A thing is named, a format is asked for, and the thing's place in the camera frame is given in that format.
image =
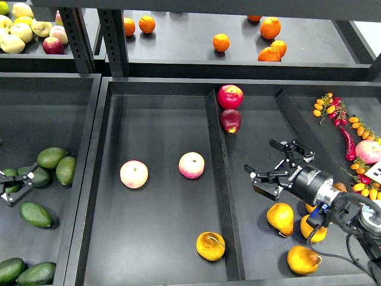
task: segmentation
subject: robotic arm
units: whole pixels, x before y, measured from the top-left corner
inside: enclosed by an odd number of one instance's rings
[[[269,172],[244,166],[254,191],[277,201],[280,193],[287,190],[303,202],[317,206],[307,223],[316,231],[333,222],[348,235],[356,237],[370,259],[371,276],[377,285],[381,285],[381,201],[336,190],[332,187],[332,176],[309,165],[315,153],[297,140],[291,143],[270,140],[270,145],[284,152],[285,159]],[[296,158],[293,152],[302,158]]]

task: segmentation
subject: red apple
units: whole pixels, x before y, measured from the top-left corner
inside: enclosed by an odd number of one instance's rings
[[[373,140],[362,140],[356,146],[356,156],[365,164],[373,164],[381,160],[381,145]]]
[[[42,42],[42,49],[48,55],[63,55],[65,53],[64,45],[56,37],[47,37]]]
[[[220,122],[227,133],[236,133],[241,126],[241,114],[235,109],[224,110]]]
[[[220,88],[217,101],[223,109],[237,109],[243,100],[241,88],[235,85],[224,85]]]

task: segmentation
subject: cable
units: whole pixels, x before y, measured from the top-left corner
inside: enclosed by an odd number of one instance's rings
[[[314,230],[312,231],[312,233],[310,233],[310,235],[308,236],[307,238],[307,245],[308,247],[312,250],[312,251],[315,251],[317,254],[319,254],[320,256],[327,256],[327,257],[334,257],[334,258],[339,258],[339,259],[344,259],[346,261],[348,261],[350,264],[356,266],[358,269],[360,269],[361,271],[364,271],[367,275],[369,275],[372,279],[372,275],[370,272],[368,272],[365,268],[363,268],[358,262],[357,260],[353,259],[352,258],[352,253],[349,255],[351,256],[351,259],[345,257],[345,256],[341,256],[341,255],[337,255],[337,254],[330,254],[330,253],[324,253],[324,252],[320,252],[318,250],[316,250],[313,246],[312,246],[312,242],[311,242],[311,239],[312,237],[316,234],[316,232],[321,228],[320,225],[317,225]]]

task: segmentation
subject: avocado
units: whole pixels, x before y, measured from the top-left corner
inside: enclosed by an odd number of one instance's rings
[[[66,157],[68,152],[59,147],[51,147],[40,152],[37,156],[37,164],[46,169],[57,168],[58,163]]]
[[[55,174],[58,181],[64,185],[71,185],[74,179],[74,173],[76,171],[76,159],[74,157],[63,158],[57,166]]]
[[[24,201],[20,204],[20,216],[31,225],[47,228],[53,223],[52,216],[39,203]]]
[[[52,285],[56,264],[43,262],[24,271],[17,279],[18,286]]]
[[[0,262],[0,285],[12,285],[25,269],[26,264],[21,258],[15,257]]]
[[[17,176],[17,171],[15,169],[5,169],[2,171],[5,176]],[[10,194],[12,192],[17,192],[20,189],[20,184],[16,182],[11,182],[6,184],[5,193]]]
[[[30,170],[30,166],[21,167],[17,170],[19,176],[25,175]],[[50,174],[43,168],[37,167],[36,170],[33,171],[34,177],[32,179],[32,183],[35,187],[40,188],[45,186],[51,179]]]

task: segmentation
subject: apple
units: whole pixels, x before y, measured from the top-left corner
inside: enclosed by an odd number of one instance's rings
[[[65,48],[61,40],[55,37],[47,37],[42,42],[42,49],[48,55],[63,55]]]
[[[1,38],[1,49],[7,54],[19,54],[25,48],[25,43],[18,36],[5,35]]]
[[[64,23],[62,22],[61,14],[58,10],[57,10],[57,13],[55,14],[55,24],[59,26],[64,25]]]
[[[381,160],[381,145],[373,140],[362,140],[357,144],[355,152],[365,164],[373,164]]]
[[[120,179],[131,189],[140,188],[148,179],[147,166],[137,160],[125,162],[120,168]]]
[[[52,28],[52,23],[36,21],[36,19],[33,19],[30,26],[36,35],[42,38],[46,38],[49,36],[50,29]]]
[[[196,179],[204,172],[205,161],[196,152],[184,154],[179,162],[180,173],[188,179]]]
[[[25,3],[15,3],[13,4],[12,14],[15,18],[19,18],[22,16],[28,16],[30,18],[34,18],[32,9]]]
[[[13,25],[13,22],[11,19],[9,19],[7,16],[0,15],[0,28],[5,29],[7,32],[10,31],[10,27]]]
[[[11,35],[18,36],[24,43],[29,43],[33,39],[32,28],[28,24],[19,23],[11,26]]]
[[[0,28],[0,42],[1,42],[2,37],[6,36],[6,35],[9,35],[8,31],[3,29],[3,28]]]
[[[241,114],[235,109],[226,109],[220,116],[220,122],[227,133],[236,133],[241,126]]]
[[[235,85],[224,85],[217,95],[217,102],[222,109],[237,109],[243,101],[241,88]]]
[[[55,37],[60,39],[63,45],[66,45],[68,43],[65,28],[63,28],[62,26],[52,27],[49,32],[49,37]]]

